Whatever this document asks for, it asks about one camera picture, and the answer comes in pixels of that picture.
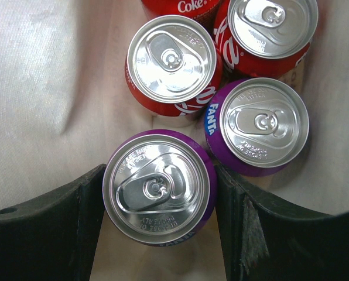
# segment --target coke can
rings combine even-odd
[[[306,55],[318,22],[316,0],[225,0],[214,36],[230,72],[278,78]]]
[[[126,140],[103,178],[105,209],[116,227],[152,246],[192,237],[213,212],[214,166],[195,141],[170,130],[151,130]]]
[[[211,28],[221,0],[141,0],[148,19],[164,15],[192,18],[205,28]]]
[[[172,127],[190,125],[198,117],[216,93],[222,74],[223,61],[211,36],[199,23],[176,15],[141,27],[125,63],[133,96]]]
[[[254,177],[283,169],[302,150],[309,134],[309,116],[299,95],[271,78],[226,85],[200,123],[191,133],[193,138],[206,143],[222,164]]]

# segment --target can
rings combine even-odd
[[[125,235],[171,246],[192,237],[210,218],[216,173],[204,149],[188,136],[151,130],[114,152],[102,192],[109,217]]]
[[[309,116],[299,95],[271,78],[226,85],[200,122],[210,152],[244,176],[280,171],[302,150],[309,134]],[[204,143],[198,140],[201,133],[192,135]]]
[[[213,33],[228,71],[278,78],[306,55],[318,17],[316,0],[225,0]]]
[[[171,126],[190,125],[219,88],[223,60],[207,31],[184,16],[162,16],[143,25],[128,48],[128,87],[153,115]]]
[[[221,0],[141,0],[148,19],[164,15],[180,15],[212,28]]]

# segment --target gripped purple can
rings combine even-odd
[[[182,133],[151,130],[114,152],[103,200],[116,227],[137,242],[171,246],[191,238],[210,218],[216,173],[204,149]]]
[[[270,78],[224,86],[208,105],[203,124],[211,153],[227,167],[253,177],[283,169],[302,150],[309,133],[301,98]]]

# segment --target soda can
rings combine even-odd
[[[164,15],[180,15],[212,28],[221,0],[141,0],[148,19]]]
[[[316,0],[225,0],[215,42],[228,71],[278,78],[306,55],[318,17]]]
[[[204,149],[188,136],[151,130],[114,152],[102,192],[109,217],[125,235],[171,246],[192,237],[210,218],[216,173]]]
[[[211,36],[199,23],[177,15],[141,27],[125,63],[133,96],[172,127],[190,125],[199,116],[218,90],[222,74],[223,60]]]
[[[302,150],[309,134],[309,116],[288,85],[271,78],[252,78],[219,90],[196,128],[191,135],[203,146],[206,143],[222,164],[245,176],[268,176]]]

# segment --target silver can lid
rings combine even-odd
[[[167,135],[146,135],[121,147],[108,163],[103,197],[108,215],[127,236],[163,244],[201,220],[210,179],[201,157]]]
[[[236,86],[220,112],[220,128],[229,149],[255,167],[278,167],[302,150],[309,116],[298,94],[270,78],[254,78]]]
[[[316,30],[316,0],[231,0],[228,23],[236,41],[266,59],[289,57],[307,45]]]
[[[147,97],[175,104],[196,97],[210,83],[216,48],[195,20],[161,16],[137,31],[128,49],[127,66],[134,84]]]

